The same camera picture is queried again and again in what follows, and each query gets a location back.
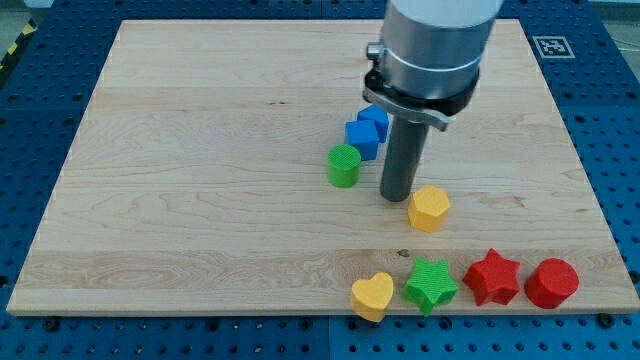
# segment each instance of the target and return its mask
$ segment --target red star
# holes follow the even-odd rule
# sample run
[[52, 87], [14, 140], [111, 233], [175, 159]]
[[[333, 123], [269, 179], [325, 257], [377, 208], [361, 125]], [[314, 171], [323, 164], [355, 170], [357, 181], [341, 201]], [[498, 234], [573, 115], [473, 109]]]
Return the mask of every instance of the red star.
[[490, 249], [484, 260], [469, 267], [462, 281], [475, 294], [478, 306], [490, 301], [507, 305], [520, 291], [516, 278], [518, 268], [519, 262], [505, 259], [495, 249]]

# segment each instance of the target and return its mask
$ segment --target blue cube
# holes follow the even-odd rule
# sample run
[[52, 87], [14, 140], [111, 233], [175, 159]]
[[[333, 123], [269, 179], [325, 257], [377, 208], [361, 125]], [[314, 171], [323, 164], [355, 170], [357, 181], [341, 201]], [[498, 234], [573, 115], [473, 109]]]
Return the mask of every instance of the blue cube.
[[344, 142], [360, 151], [362, 161], [375, 160], [378, 156], [378, 131], [373, 120], [348, 122]]
[[389, 115], [387, 112], [375, 105], [371, 105], [358, 113], [358, 120], [373, 120], [378, 132], [378, 141], [384, 143], [387, 141], [387, 132], [389, 131]]

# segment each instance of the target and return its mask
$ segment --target yellow and black tape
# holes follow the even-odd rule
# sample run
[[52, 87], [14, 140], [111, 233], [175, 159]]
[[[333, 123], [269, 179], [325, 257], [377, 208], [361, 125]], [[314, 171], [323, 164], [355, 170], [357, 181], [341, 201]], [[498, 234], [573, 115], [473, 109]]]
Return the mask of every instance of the yellow and black tape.
[[22, 54], [37, 29], [35, 21], [33, 21], [33, 19], [29, 20], [27, 25], [22, 29], [22, 32], [20, 32], [20, 35], [18, 35], [16, 41], [7, 49], [7, 53], [2, 58], [2, 61], [0, 61], [0, 89], [2, 89], [7, 80], [9, 80], [9, 76], [16, 65], [18, 65], [18, 60], [22, 57]]

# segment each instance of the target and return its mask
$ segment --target yellow hexagon block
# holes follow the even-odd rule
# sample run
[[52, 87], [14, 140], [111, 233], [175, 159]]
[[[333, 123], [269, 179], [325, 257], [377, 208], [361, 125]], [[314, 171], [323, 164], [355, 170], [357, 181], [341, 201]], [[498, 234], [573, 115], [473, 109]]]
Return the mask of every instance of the yellow hexagon block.
[[416, 229], [433, 232], [444, 224], [449, 208], [451, 204], [447, 192], [435, 186], [426, 185], [411, 195], [409, 221]]

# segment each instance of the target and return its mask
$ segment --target green cylinder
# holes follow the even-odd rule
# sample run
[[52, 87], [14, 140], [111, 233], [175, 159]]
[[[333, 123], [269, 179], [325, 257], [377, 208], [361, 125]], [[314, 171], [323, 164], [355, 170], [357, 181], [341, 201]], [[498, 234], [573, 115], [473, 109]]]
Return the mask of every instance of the green cylinder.
[[347, 144], [338, 145], [329, 151], [327, 158], [327, 178], [331, 185], [348, 188], [358, 182], [361, 161], [358, 149]]

